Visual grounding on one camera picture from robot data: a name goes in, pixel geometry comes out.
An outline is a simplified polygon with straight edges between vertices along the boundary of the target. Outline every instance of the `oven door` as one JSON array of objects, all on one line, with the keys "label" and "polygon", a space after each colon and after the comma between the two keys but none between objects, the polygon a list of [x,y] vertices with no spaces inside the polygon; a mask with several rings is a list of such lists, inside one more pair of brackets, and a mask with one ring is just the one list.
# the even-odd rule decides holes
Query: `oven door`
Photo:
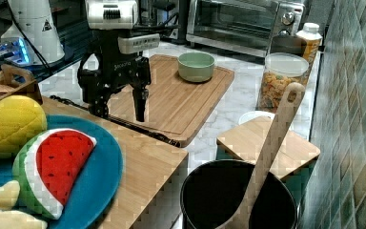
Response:
[{"label": "oven door", "polygon": [[276,2],[265,0],[192,1],[187,39],[221,49],[265,56],[277,8]]}]

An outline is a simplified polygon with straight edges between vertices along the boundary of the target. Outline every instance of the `plush toy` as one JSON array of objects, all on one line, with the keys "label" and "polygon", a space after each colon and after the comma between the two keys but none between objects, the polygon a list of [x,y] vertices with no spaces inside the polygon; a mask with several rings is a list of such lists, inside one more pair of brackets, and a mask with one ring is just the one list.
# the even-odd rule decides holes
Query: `plush toy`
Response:
[{"label": "plush toy", "polygon": [[46,130],[44,110],[33,99],[12,95],[0,101],[0,158],[15,157],[26,142]]},{"label": "plush toy", "polygon": [[19,195],[19,183],[10,181],[0,187],[0,229],[45,229],[47,223],[43,220],[36,219],[31,215],[20,211],[11,211],[11,207],[17,201]]},{"label": "plush toy", "polygon": [[94,137],[73,129],[52,129],[31,139],[12,167],[20,199],[32,211],[59,219],[95,144]]}]

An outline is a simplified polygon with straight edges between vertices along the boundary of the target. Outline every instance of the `oven window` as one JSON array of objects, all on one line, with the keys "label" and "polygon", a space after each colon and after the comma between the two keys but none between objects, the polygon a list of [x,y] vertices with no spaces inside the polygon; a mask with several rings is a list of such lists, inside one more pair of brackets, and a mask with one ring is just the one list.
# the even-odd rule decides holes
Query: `oven window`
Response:
[{"label": "oven window", "polygon": [[252,4],[199,1],[194,35],[266,50],[275,24],[275,11]]}]

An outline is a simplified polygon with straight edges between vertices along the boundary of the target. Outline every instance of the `watermelon rind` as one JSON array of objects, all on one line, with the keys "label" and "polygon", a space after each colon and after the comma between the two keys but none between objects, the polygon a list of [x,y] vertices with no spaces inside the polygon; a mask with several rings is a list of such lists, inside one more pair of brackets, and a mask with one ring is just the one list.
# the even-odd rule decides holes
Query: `watermelon rind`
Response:
[{"label": "watermelon rind", "polygon": [[50,135],[62,131],[75,131],[87,136],[93,145],[96,139],[82,132],[68,128],[58,128],[41,133],[32,138],[19,152],[13,163],[13,176],[20,184],[19,197],[32,211],[49,219],[59,219],[64,206],[47,189],[39,176],[36,155],[41,143]]}]

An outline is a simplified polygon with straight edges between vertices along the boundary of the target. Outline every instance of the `cereal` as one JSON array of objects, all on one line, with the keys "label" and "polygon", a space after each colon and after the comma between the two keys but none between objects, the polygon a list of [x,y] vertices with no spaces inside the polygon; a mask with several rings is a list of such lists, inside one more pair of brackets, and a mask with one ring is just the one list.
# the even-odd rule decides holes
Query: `cereal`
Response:
[{"label": "cereal", "polygon": [[258,99],[258,108],[266,112],[276,112],[281,97],[284,94],[285,88],[293,82],[299,83],[299,77],[287,77],[271,73],[266,70],[263,74],[261,89]]}]

